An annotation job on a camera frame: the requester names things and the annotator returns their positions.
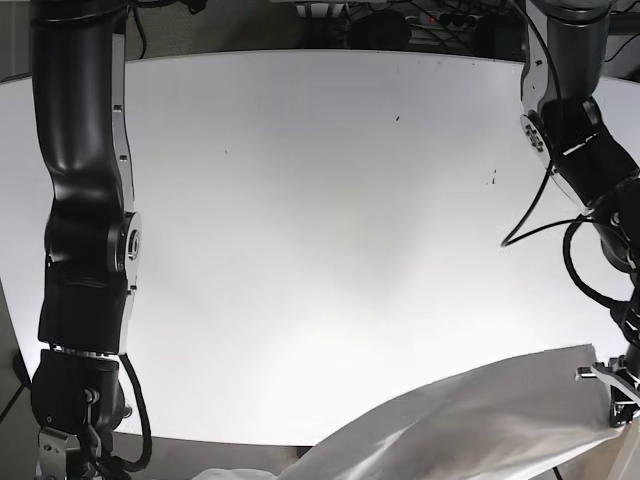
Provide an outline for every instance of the screw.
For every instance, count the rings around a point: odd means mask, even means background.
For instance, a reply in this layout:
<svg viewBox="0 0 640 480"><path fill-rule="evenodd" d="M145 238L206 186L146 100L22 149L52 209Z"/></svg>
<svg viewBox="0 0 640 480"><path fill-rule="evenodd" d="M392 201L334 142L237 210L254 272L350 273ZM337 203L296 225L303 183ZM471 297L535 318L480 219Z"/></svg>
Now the screw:
<svg viewBox="0 0 640 480"><path fill-rule="evenodd" d="M124 404L124 418L129 418L133 414L133 408L128 403Z"/></svg>
<svg viewBox="0 0 640 480"><path fill-rule="evenodd" d="M137 230L134 230L131 233L131 237L129 237L128 247L129 248L127 254L129 255L129 258L131 260L135 260L138 256L138 249L140 248L140 234Z"/></svg>

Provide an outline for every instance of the wires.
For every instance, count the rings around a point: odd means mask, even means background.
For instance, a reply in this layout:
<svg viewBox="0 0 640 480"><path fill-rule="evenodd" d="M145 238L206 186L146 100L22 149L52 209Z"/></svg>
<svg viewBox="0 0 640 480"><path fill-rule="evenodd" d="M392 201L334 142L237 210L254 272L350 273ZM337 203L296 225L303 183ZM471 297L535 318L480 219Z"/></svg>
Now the wires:
<svg viewBox="0 0 640 480"><path fill-rule="evenodd" d="M129 356L126 353L120 356L120 361L122 362L122 365L129 376L129 380L131 381L133 393L136 398L136 406L138 407L138 413L140 414L140 424L142 426L142 453L140 454L140 458L135 462L131 462L120 457L112 457L111 453L104 449L100 458L95 458L90 456L90 454L87 454L89 462L91 462L96 471L107 480L130 479L130 475L126 472L135 473L144 470L151 461L153 451L151 424L149 422L149 415L147 414L147 406L144 402L144 397L142 396L140 381L138 380L138 376L136 375L133 365L131 365Z"/></svg>
<svg viewBox="0 0 640 480"><path fill-rule="evenodd" d="M529 208L524 213L520 221L516 224L513 230L511 230L507 234L504 240L502 240L502 243L500 244L500 246L503 248L508 247L509 245L513 245L513 243L515 243L514 240L515 241L521 240L521 238L514 239L513 237L520 231L522 226L529 219L529 217L531 216L531 213L533 212L533 210L535 210L536 206L538 205L538 202L542 197L544 189L547 187L547 183L549 183L549 179L551 178L551 175L553 173L553 163L554 163L553 159L555 155L562 154L562 136L564 133L563 132L564 112L562 108L562 93L560 91L560 80L558 79L558 71L556 70L556 66L553 63L553 59L551 58L551 53L549 52L547 45L544 43L544 39L542 38L542 35L540 35L540 32L538 31L538 28L536 27L535 23L533 22L533 20L531 20L531 17L529 17L529 15L527 15L527 13L524 10L522 10L522 8L517 3L513 2L512 5L529 24L529 26L531 27L531 30L536 36L536 39L540 43L540 48L542 49L544 56L547 59L547 63L549 64L549 70L551 71L551 76L553 78L553 84L556 91L556 102L558 107L556 108L557 120L556 120L556 139L555 139L556 141L554 144L554 151L549 152L549 165L547 165L547 170L544 173L542 183L540 184L540 187L538 187L538 191L536 192L536 195L533 198L531 205L529 205Z"/></svg>
<svg viewBox="0 0 640 480"><path fill-rule="evenodd" d="M573 283L580 289L582 293L584 293L587 297L589 297L594 302L599 303L603 307L611 310L617 303L616 300L609 298L601 293L596 292L589 285L584 283L578 272L576 271L575 266L573 265L573 260L571 259L571 239L580 228L580 225L583 223L598 223L594 221L589 221L589 219L585 218L582 215L579 215L572 223L572 225L567 228L567 231L564 234L564 239L562 240L562 258L564 260L564 265L567 268L567 272L573 280Z"/></svg>
<svg viewBox="0 0 640 480"><path fill-rule="evenodd" d="M616 53L613 54L612 57L606 59L604 61L604 63L609 63L611 60L613 60L614 58L616 58L618 55L620 55L620 52L622 52L622 50L624 50L624 47L626 47L627 45L629 45L633 40L635 40L636 38L640 37L640 33L636 33L633 37L631 37L629 40L627 40L626 42L624 42L622 44L622 46L618 49L618 51Z"/></svg>
<svg viewBox="0 0 640 480"><path fill-rule="evenodd" d="M140 40L142 41L142 52L140 52L139 60L144 58L145 53L147 53L147 34L144 31L144 27L142 26L142 20L140 20L140 12L138 11L138 7L131 7L133 11L133 20L136 23L136 28L138 29L138 34L140 35Z"/></svg>
<svg viewBox="0 0 640 480"><path fill-rule="evenodd" d="M635 2L633 2L631 5L629 5L627 8L625 8L624 10L613 10L611 13L615 13L617 15L621 14L621 13L627 13L629 12L633 7L635 7L636 5L638 5L640 3L640 0L636 0Z"/></svg>
<svg viewBox="0 0 640 480"><path fill-rule="evenodd" d="M468 46L465 42L462 41L462 39L455 33L453 32L450 28L448 28L446 25L443 25L440 20L438 20L438 17L435 17L433 15L431 15L428 11L426 11L424 8L422 8L420 5L418 5L417 3L415 3L412 0L407 0L408 4L413 5L415 8L417 8L418 10L420 10L422 13L424 13L425 15L427 15L429 18L432 18L435 22L438 23L438 25L440 25L442 27L442 29L447 32L452 38L454 38L460 45L462 45L465 50L467 50L471 55L474 55L473 53L473 49Z"/></svg>
<svg viewBox="0 0 640 480"><path fill-rule="evenodd" d="M13 405L18 401L18 397L20 397L22 390L24 390L24 385L20 384L20 386L18 387L18 390L16 390L16 393L13 394L13 397L11 397L11 400L9 400L9 403L7 403L7 406L4 407L4 410L2 411L2 413L0 413L0 424L2 424L2 421L9 414Z"/></svg>
<svg viewBox="0 0 640 480"><path fill-rule="evenodd" d="M133 387L133 393L136 397L136 406L138 407L138 413L140 414L140 424L142 426L142 453L140 458L135 462L124 460L120 457L114 457L113 460L121 464L122 469L127 472L139 472L144 470L151 461L151 454L153 451L152 438L151 438L151 423L149 422L149 415L147 414L147 406L144 403L144 397L142 396L142 387L140 381L136 375L136 371L131 365L129 356L125 353L120 356L122 365L124 366L129 380L131 380L131 386Z"/></svg>
<svg viewBox="0 0 640 480"><path fill-rule="evenodd" d="M601 222L597 222L595 220L592 220L592 219L586 218L586 217L570 218L569 220L560 220L558 222L549 223L547 225L543 225L542 227L535 228L535 229L531 230L530 232L523 233L519 237L516 237L516 238L510 240L508 245L513 245L514 243L518 243L520 240L524 240L525 238L528 238L528 237L530 237L532 235L535 235L536 233L540 233L540 232L542 232L544 230L548 230L549 228L559 227L561 225L581 224L581 223L593 223L593 224L596 224L596 225L604 225Z"/></svg>

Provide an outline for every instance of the metal bracket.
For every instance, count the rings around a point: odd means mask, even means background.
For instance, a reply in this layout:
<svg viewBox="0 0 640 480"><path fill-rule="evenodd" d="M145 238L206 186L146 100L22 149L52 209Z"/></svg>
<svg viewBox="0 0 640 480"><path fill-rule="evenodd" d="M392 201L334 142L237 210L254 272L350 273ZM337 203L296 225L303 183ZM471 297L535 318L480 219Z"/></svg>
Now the metal bracket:
<svg viewBox="0 0 640 480"><path fill-rule="evenodd" d="M46 480L66 480L68 435L43 428L38 434L38 450L42 478Z"/></svg>
<svg viewBox="0 0 640 480"><path fill-rule="evenodd" d="M634 380L635 384L629 383L624 377ZM576 380L581 378L597 378L612 389L618 390L622 395L616 395L612 390L611 395L611 421L612 426L620 426L631 421L632 417L637 417L640 413L640 392L635 377L631 376L626 369L624 357L612 358L609 366L597 362L591 367L581 367L576 371ZM635 405L635 410L628 410L629 405Z"/></svg>

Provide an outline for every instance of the white fabric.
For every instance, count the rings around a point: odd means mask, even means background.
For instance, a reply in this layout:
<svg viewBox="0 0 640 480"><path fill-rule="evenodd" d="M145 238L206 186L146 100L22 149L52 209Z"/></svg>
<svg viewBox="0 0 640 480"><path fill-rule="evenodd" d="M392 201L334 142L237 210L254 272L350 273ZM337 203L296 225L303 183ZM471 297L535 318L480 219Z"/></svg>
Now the white fabric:
<svg viewBox="0 0 640 480"><path fill-rule="evenodd" d="M259 470L205 470L193 480L275 480L275 475Z"/></svg>
<svg viewBox="0 0 640 480"><path fill-rule="evenodd" d="M590 345L552 350L418 388L331 435L277 478L529 479L618 435L608 426L604 384L574 380L575 369L595 359ZM196 478L275 478L265 475Z"/></svg>

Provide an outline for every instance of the crumpled cloth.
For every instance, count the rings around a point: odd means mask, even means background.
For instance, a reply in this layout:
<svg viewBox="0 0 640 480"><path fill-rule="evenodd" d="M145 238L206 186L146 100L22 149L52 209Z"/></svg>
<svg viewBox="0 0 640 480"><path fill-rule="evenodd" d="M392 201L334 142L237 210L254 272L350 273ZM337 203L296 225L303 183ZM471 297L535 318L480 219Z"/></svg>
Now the crumpled cloth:
<svg viewBox="0 0 640 480"><path fill-rule="evenodd" d="M503 360L388 401L278 477L217 470L196 479L530 479L619 435L607 387L575 381L576 368L595 361L590 345Z"/></svg>

